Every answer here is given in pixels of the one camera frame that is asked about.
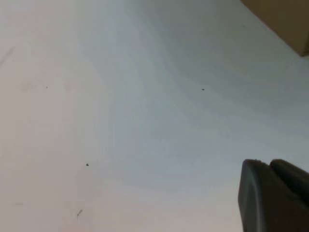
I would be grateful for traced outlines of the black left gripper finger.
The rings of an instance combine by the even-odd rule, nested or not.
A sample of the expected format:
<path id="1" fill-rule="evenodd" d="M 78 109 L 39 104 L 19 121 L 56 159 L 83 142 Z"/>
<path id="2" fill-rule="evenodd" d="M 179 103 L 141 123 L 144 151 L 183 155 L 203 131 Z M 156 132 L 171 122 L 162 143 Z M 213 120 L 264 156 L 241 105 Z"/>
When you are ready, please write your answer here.
<path id="1" fill-rule="evenodd" d="M 307 232 L 309 174 L 282 159 L 246 159 L 238 204 L 245 232 Z"/>

